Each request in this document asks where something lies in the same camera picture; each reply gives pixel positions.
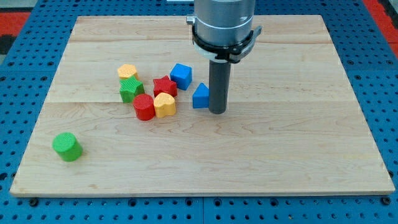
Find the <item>green cylinder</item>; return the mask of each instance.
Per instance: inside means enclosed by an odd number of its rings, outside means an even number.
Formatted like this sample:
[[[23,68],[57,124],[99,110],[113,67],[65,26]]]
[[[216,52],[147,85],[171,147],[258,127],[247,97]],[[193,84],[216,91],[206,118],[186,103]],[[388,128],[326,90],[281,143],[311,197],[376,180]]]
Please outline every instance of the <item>green cylinder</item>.
[[[77,160],[83,149],[72,133],[61,133],[52,141],[52,148],[63,161],[71,162]]]

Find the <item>blue cube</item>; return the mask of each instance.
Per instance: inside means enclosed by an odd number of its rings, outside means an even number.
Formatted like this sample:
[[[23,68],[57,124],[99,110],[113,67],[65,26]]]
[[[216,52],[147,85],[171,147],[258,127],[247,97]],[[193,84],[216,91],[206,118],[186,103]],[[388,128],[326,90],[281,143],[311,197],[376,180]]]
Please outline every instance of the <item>blue cube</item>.
[[[192,95],[192,104],[194,108],[209,107],[209,89],[204,83],[200,83]]]
[[[192,68],[177,63],[170,72],[170,79],[177,83],[177,88],[187,90],[192,82]]]

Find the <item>3d printed block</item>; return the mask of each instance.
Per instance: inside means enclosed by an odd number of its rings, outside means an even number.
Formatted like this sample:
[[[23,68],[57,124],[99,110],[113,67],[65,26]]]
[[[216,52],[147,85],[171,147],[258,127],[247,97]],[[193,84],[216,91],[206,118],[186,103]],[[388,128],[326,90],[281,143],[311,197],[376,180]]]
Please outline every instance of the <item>3d printed block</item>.
[[[52,148],[63,161],[75,161],[83,149],[72,133],[61,133],[52,141]]]
[[[136,80],[134,76],[120,80],[120,96],[123,103],[131,103],[137,95],[145,93],[142,82]]]
[[[169,79],[167,75],[163,78],[155,78],[154,79],[154,95],[155,97],[159,93],[168,93],[172,95],[172,97],[177,96],[177,84]]]
[[[155,116],[154,100],[148,94],[136,96],[132,105],[136,111],[137,118],[141,121],[148,121]]]
[[[192,68],[177,63],[170,72],[170,79],[177,83],[177,88],[187,90],[192,82]]]
[[[166,115],[174,115],[177,112],[175,100],[168,93],[159,93],[154,100],[155,114],[158,118]]]
[[[118,68],[118,74],[120,79],[127,79],[132,76],[139,80],[137,69],[134,65],[124,64]]]
[[[204,83],[200,83],[192,95],[192,104],[194,108],[209,107],[209,88]]]

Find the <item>yellow hexagonal block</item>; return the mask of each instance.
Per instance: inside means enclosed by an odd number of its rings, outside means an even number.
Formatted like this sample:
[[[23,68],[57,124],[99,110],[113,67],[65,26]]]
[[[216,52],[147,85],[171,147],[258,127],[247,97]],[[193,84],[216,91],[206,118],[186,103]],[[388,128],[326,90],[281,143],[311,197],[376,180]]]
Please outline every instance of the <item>yellow hexagonal block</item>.
[[[134,65],[124,64],[118,68],[118,74],[120,79],[127,79],[132,76],[139,80],[137,69]]]
[[[159,93],[154,100],[155,114],[158,118],[167,115],[175,115],[177,108],[175,107],[175,99],[168,93]]]

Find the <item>wood grain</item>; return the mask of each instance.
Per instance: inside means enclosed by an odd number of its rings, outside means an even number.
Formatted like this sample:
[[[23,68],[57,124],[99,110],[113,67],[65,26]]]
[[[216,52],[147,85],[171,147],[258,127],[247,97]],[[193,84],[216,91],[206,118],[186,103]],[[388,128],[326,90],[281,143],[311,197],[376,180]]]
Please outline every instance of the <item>wood grain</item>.
[[[208,82],[184,17],[79,17],[11,187],[18,197],[369,195],[395,190],[320,16],[257,16],[233,66],[228,110],[192,109]],[[174,63],[193,67],[177,114],[139,121],[116,69],[147,93]],[[76,135],[75,162],[51,149]]]

